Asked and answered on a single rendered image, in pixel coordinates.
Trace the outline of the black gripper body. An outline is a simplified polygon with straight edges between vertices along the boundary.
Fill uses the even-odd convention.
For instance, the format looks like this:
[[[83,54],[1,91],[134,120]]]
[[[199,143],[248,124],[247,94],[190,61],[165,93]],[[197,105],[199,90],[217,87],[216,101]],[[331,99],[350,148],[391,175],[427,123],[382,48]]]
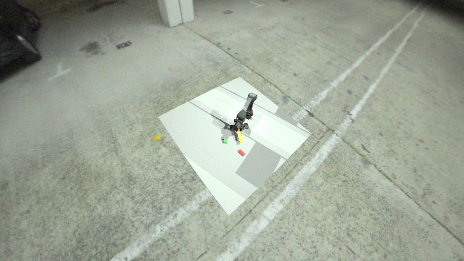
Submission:
[[[234,125],[230,125],[230,130],[231,130],[231,131],[234,131],[233,126],[234,126]],[[248,129],[248,128],[249,128],[248,123],[242,124],[242,125],[240,126],[240,129],[241,129],[241,128],[243,129],[244,127],[245,127],[245,129]]]

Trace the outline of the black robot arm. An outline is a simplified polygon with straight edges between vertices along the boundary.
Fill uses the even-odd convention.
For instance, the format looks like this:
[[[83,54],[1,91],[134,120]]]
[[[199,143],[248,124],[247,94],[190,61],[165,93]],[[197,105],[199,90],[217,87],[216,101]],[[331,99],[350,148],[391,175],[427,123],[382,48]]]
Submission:
[[[243,107],[243,109],[237,114],[236,119],[234,119],[235,125],[233,126],[234,130],[239,130],[240,126],[244,123],[245,119],[251,119],[253,116],[252,106],[257,99],[257,95],[254,93],[250,93],[247,97],[247,101]],[[238,119],[237,119],[238,118]]]

